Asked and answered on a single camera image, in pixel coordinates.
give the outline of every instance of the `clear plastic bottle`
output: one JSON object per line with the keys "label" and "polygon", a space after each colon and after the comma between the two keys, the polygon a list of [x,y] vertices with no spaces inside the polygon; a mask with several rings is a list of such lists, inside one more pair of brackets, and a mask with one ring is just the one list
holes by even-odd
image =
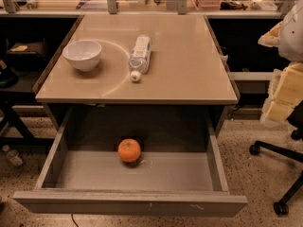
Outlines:
{"label": "clear plastic bottle", "polygon": [[134,49],[129,59],[131,80],[139,81],[141,74],[149,70],[152,39],[148,35],[139,35],[136,38]]}
{"label": "clear plastic bottle", "polygon": [[14,166],[23,164],[23,160],[20,158],[18,150],[11,149],[8,145],[4,145],[2,150],[7,154],[8,161]]}

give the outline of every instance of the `open drawer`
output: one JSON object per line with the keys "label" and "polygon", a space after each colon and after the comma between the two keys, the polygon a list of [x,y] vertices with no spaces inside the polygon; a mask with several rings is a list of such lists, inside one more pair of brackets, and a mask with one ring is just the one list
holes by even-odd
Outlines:
{"label": "open drawer", "polygon": [[[121,162],[126,137],[142,147]],[[32,191],[13,196],[32,212],[233,217],[206,106],[71,106]]]}

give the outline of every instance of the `floor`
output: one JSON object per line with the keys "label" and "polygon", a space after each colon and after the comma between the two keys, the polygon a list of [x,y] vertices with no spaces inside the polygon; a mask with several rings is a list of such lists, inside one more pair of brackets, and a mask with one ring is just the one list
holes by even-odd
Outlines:
{"label": "floor", "polygon": [[[46,117],[23,117],[34,135],[53,137],[55,131]],[[12,196],[18,190],[31,190],[44,165],[43,148],[18,148],[25,163],[20,168],[8,164],[0,152],[0,209],[1,227],[52,227],[52,226],[303,226],[303,191],[299,190],[289,201],[290,213],[278,217],[273,202],[280,199],[299,176],[302,166],[293,160],[264,150],[251,156],[248,149],[255,140],[278,144],[285,148],[301,150],[302,141],[293,141],[290,134],[294,127],[287,123],[275,128],[265,128],[257,118],[226,120],[218,138],[226,179],[230,193],[245,195],[248,204],[233,218],[193,217],[128,217],[103,215],[50,215],[33,214],[16,202]],[[6,127],[1,135],[16,135],[14,128]]]}

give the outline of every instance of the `office chair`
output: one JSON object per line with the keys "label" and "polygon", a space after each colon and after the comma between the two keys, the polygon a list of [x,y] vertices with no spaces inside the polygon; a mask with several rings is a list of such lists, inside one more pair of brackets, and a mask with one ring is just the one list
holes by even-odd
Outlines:
{"label": "office chair", "polygon": [[[293,113],[288,117],[288,122],[297,127],[297,130],[293,131],[291,134],[292,139],[300,140],[303,139],[303,106],[300,104],[297,106]],[[290,149],[281,148],[272,144],[268,144],[262,141],[256,141],[249,148],[249,152],[252,155],[259,155],[260,148],[266,148],[270,151],[276,152],[280,155],[284,155],[288,158],[294,159],[297,162],[303,163],[303,153],[298,153]],[[274,210],[277,215],[287,215],[289,213],[289,208],[287,201],[298,191],[298,189],[303,185],[303,171],[298,179],[294,182],[291,188],[284,194],[284,196],[274,203]]]}

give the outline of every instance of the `white bowl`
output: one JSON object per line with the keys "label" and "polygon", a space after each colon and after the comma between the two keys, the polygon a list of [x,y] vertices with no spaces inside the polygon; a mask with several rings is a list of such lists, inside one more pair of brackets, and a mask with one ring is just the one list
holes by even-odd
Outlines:
{"label": "white bowl", "polygon": [[83,72],[93,70],[101,57],[102,46],[95,41],[77,41],[68,44],[63,56],[76,69]]}

